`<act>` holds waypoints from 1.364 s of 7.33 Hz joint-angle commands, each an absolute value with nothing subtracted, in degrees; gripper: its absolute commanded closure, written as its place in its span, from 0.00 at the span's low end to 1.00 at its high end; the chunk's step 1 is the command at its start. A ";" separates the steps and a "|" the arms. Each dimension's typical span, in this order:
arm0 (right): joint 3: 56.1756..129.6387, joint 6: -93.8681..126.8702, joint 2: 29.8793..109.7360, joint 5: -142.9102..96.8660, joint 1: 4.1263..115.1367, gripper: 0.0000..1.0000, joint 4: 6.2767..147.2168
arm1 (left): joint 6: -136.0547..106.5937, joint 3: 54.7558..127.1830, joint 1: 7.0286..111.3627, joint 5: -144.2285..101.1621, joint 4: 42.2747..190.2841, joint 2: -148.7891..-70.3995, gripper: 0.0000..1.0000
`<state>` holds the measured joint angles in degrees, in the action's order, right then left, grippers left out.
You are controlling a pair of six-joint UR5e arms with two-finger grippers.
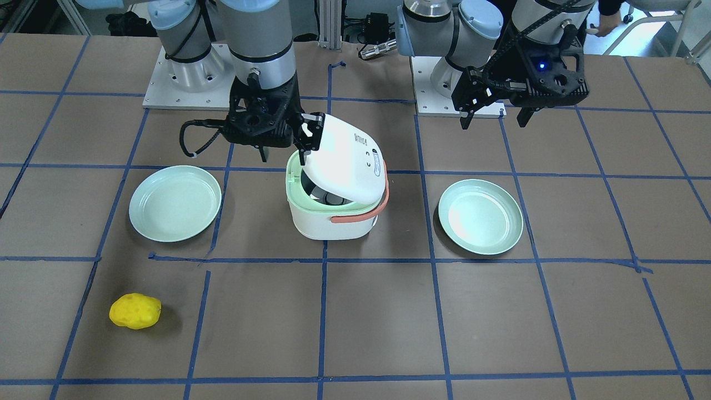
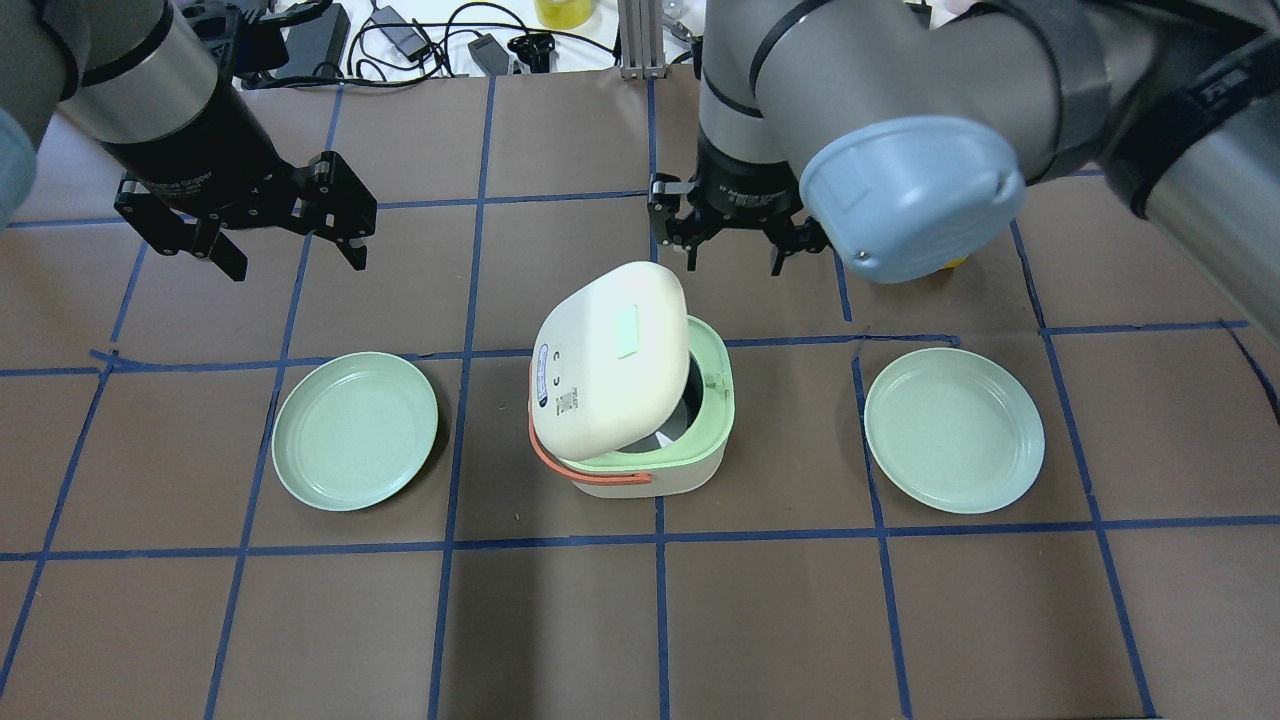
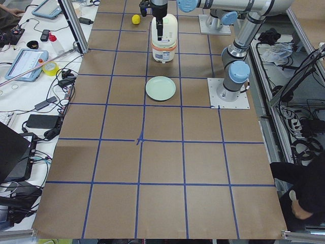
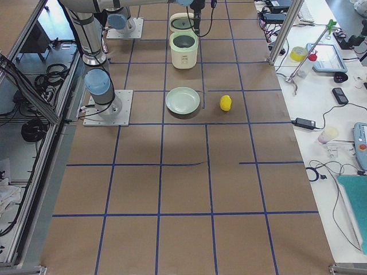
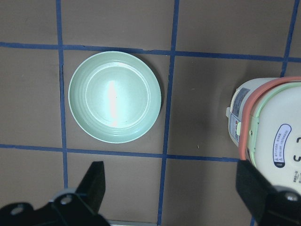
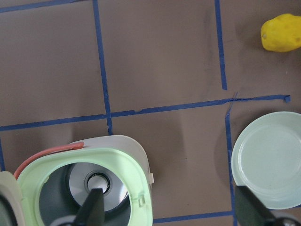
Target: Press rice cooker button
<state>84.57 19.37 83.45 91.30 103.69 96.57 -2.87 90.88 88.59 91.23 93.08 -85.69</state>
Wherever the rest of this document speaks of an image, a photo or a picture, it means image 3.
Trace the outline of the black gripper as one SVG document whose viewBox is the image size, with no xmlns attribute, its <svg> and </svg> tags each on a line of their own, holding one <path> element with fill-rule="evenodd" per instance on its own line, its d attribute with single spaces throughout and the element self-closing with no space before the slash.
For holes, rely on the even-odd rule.
<svg viewBox="0 0 325 244">
<path fill-rule="evenodd" d="M 140 11 L 143 17 L 147 16 L 147 9 L 152 9 L 152 14 L 156 17 L 157 40 L 163 38 L 163 19 L 167 15 L 167 0 L 142 0 L 140 2 Z"/>
</svg>

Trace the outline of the person hand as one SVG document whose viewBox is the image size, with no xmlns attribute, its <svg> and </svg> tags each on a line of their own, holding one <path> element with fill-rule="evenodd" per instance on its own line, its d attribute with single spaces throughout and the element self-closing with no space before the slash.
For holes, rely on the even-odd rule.
<svg viewBox="0 0 325 244">
<path fill-rule="evenodd" d="M 294 216 L 297 219 L 305 220 L 307 218 L 310 218 L 313 215 L 313 213 L 304 210 L 299 205 L 299 201 L 298 201 L 298 199 L 296 197 L 296 193 L 295 193 L 294 190 L 290 190 L 290 192 L 289 192 L 289 198 L 291 200 L 291 210 L 292 210 L 292 213 L 294 214 Z"/>
</svg>

